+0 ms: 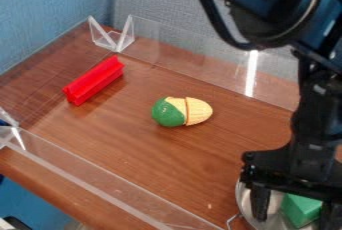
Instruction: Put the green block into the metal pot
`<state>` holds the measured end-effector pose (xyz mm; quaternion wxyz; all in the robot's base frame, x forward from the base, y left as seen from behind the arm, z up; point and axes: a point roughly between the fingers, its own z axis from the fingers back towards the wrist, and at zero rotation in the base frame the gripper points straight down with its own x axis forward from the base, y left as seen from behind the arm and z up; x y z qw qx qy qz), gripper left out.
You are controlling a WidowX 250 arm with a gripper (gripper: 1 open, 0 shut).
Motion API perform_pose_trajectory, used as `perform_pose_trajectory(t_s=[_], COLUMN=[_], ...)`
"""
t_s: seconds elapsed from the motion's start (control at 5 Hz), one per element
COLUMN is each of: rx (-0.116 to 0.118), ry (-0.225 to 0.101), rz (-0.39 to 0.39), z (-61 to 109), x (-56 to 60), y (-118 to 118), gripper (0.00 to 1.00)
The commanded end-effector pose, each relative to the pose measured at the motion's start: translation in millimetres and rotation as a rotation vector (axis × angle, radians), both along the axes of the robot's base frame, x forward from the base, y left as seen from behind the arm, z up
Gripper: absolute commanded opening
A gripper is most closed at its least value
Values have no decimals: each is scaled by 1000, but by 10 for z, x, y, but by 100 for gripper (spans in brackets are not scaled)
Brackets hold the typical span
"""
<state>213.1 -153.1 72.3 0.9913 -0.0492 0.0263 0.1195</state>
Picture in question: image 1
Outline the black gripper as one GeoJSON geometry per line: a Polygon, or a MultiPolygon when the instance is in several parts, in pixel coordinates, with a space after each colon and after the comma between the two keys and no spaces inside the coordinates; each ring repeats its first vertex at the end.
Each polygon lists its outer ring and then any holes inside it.
{"type": "Polygon", "coordinates": [[[279,149],[243,153],[240,181],[247,188],[254,184],[251,212],[259,222],[267,220],[271,190],[276,190],[324,201],[319,230],[342,230],[342,163],[335,151],[334,143],[287,143],[279,149]]]}

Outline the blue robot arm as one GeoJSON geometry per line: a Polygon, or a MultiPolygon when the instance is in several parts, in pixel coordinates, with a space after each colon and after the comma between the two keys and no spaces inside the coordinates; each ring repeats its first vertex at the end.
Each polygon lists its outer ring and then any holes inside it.
{"type": "Polygon", "coordinates": [[[274,190],[323,202],[319,230],[342,230],[342,0],[199,0],[223,41],[240,50],[290,46],[299,105],[291,139],[243,154],[240,181],[263,222],[274,190]]]}

